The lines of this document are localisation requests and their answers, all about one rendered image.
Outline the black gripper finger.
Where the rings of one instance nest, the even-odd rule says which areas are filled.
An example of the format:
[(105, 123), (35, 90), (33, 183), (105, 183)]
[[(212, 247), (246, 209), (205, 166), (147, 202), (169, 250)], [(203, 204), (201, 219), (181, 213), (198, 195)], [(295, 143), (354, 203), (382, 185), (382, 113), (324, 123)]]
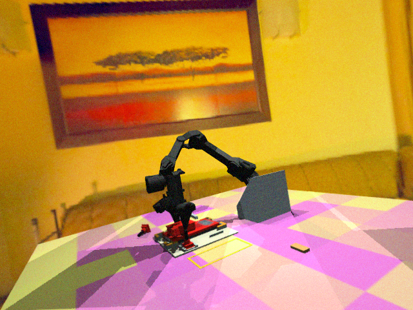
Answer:
[(172, 216), (172, 218), (173, 218), (173, 220), (174, 220), (174, 223), (175, 222), (178, 222), (179, 221), (179, 218), (180, 218), (180, 216), (178, 216), (176, 213), (177, 213), (177, 211), (176, 211), (176, 208), (173, 208), (173, 209), (165, 209), (166, 211), (168, 211), (170, 214), (171, 214), (171, 216)]
[(183, 224), (184, 230), (187, 229), (187, 227), (188, 227), (188, 223), (189, 223), (192, 212), (193, 211), (190, 211), (190, 212), (187, 212), (187, 213), (184, 213), (184, 214), (176, 213), (181, 218), (181, 222)]

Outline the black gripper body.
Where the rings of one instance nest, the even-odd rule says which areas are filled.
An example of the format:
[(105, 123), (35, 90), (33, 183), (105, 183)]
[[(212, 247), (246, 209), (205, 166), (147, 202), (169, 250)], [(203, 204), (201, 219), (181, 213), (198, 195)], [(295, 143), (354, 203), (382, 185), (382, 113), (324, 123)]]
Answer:
[(182, 187), (178, 187), (175, 189), (167, 189), (166, 193), (171, 195), (172, 199), (174, 200), (175, 205), (174, 206), (169, 206), (167, 209), (173, 209), (176, 208), (177, 213), (179, 214), (184, 214), (190, 211), (196, 210), (196, 205), (192, 202), (186, 202), (186, 199), (184, 199), (183, 192), (185, 189)]

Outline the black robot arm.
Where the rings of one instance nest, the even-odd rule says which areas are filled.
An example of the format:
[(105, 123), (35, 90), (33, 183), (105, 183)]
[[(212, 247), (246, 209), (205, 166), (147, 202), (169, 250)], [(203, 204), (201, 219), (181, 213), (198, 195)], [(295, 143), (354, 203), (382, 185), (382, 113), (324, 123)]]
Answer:
[[(185, 144), (185, 141), (188, 139), (188, 143)], [(233, 177), (239, 179), (241, 182), (244, 182), (246, 186), (248, 185), (251, 178), (259, 176), (259, 174), (255, 171), (255, 164), (238, 157), (231, 157), (226, 152), (211, 144), (203, 133), (198, 130), (191, 130), (176, 138), (176, 141), (168, 156), (165, 156), (161, 160), (159, 174), (145, 176), (146, 190), (149, 194), (153, 192), (163, 191), (166, 186), (167, 189), (182, 187), (180, 174), (185, 174), (185, 172), (181, 169), (174, 171), (176, 160), (182, 148), (194, 148), (196, 150), (205, 151), (213, 158), (226, 165), (228, 169), (227, 172)], [(153, 205), (153, 208), (157, 213), (162, 213), (170, 205), (174, 206), (175, 203), (171, 195), (169, 195), (168, 193), (167, 196), (163, 194), (163, 198), (155, 203)]]

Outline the tan flat rectangular block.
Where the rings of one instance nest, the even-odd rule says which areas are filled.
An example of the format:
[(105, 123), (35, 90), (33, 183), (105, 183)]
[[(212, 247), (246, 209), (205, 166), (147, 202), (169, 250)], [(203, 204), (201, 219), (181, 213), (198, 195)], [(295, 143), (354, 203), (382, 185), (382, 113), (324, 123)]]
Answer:
[(302, 252), (302, 253), (306, 253), (310, 251), (310, 248), (305, 247), (299, 243), (293, 243), (290, 245), (291, 248), (293, 248), (296, 251)]

